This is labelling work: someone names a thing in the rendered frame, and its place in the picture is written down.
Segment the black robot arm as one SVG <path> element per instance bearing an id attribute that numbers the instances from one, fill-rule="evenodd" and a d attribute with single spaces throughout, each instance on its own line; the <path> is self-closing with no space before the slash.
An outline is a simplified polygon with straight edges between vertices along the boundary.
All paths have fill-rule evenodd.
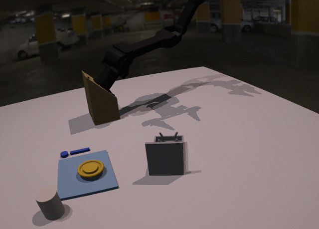
<path id="1" fill-rule="evenodd" d="M 102 64 L 105 65 L 99 76 L 93 80 L 111 93 L 110 88 L 120 76 L 125 78 L 128 75 L 129 67 L 132 65 L 134 58 L 144 55 L 154 49 L 158 48 L 172 48 L 182 40 L 182 35 L 187 31 L 187 27 L 193 18 L 198 6 L 204 3 L 205 0 L 188 0 L 182 14 L 180 15 L 177 23 L 174 25 L 166 26 L 156 32 L 154 37 L 147 38 L 132 45 L 119 42 L 113 44 L 107 51 L 103 58 Z M 174 31 L 180 33 L 179 36 L 175 35 Z M 116 70 L 115 71 L 113 68 Z"/>

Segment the blue flat square slab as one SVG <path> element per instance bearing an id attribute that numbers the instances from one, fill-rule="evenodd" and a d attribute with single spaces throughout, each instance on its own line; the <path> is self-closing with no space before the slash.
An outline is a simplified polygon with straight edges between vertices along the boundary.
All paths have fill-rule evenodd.
<path id="1" fill-rule="evenodd" d="M 78 167 L 88 160 L 99 160 L 104 170 L 97 176 L 84 178 L 78 174 Z M 118 189 L 107 150 L 59 160 L 58 195 L 61 201 L 93 195 Z"/>

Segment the dark grey cylinder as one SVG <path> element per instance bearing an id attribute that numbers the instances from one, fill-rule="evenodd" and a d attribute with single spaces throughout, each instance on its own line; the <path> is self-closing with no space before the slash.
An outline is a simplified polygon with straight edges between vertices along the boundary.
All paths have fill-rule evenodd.
<path id="1" fill-rule="evenodd" d="M 47 220 L 54 221 L 64 215 L 65 208 L 54 187 L 42 187 L 36 191 L 34 197 Z"/>

